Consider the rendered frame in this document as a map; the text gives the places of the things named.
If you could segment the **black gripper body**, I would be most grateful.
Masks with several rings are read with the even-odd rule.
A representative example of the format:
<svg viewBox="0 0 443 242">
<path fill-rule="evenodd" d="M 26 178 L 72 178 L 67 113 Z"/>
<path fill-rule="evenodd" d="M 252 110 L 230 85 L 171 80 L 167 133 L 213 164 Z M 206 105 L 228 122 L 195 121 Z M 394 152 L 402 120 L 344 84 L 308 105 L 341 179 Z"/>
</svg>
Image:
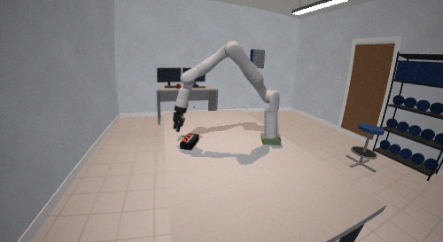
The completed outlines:
<svg viewBox="0 0 443 242">
<path fill-rule="evenodd" d="M 187 108 L 182 108 L 182 107 L 179 107 L 179 106 L 175 106 L 175 111 L 179 115 L 178 116 L 178 121 L 179 121 L 181 119 L 181 116 L 183 116 L 183 114 L 186 113 Z"/>
</svg>

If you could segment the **black power strip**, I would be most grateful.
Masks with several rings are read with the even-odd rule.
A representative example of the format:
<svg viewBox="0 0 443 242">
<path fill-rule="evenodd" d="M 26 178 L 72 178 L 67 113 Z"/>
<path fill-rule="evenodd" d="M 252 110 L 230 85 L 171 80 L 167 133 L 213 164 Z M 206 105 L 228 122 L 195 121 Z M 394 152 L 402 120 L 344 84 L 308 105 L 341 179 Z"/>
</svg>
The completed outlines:
<svg viewBox="0 0 443 242">
<path fill-rule="evenodd" d="M 192 148 L 195 146 L 197 141 L 199 140 L 198 134 L 188 134 L 185 137 L 184 140 L 180 143 L 180 149 L 184 150 L 192 150 Z"/>
</svg>

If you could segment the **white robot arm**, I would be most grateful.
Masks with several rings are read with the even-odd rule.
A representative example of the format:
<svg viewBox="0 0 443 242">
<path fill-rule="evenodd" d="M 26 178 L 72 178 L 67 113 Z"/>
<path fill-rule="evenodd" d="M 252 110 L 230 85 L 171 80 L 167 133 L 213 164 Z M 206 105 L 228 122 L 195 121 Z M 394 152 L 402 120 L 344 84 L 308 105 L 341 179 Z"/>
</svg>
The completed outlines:
<svg viewBox="0 0 443 242">
<path fill-rule="evenodd" d="M 231 58 L 240 67 L 246 79 L 258 91 L 262 100 L 269 104 L 269 108 L 265 109 L 264 137 L 278 137 L 277 113 L 279 109 L 279 93 L 266 88 L 263 84 L 262 73 L 246 56 L 241 45 L 235 41 L 226 43 L 214 55 L 181 75 L 183 86 L 179 89 L 175 105 L 182 108 L 189 107 L 195 109 L 195 106 L 189 103 L 190 91 L 195 79 L 210 72 L 218 63 L 227 57 Z"/>
</svg>

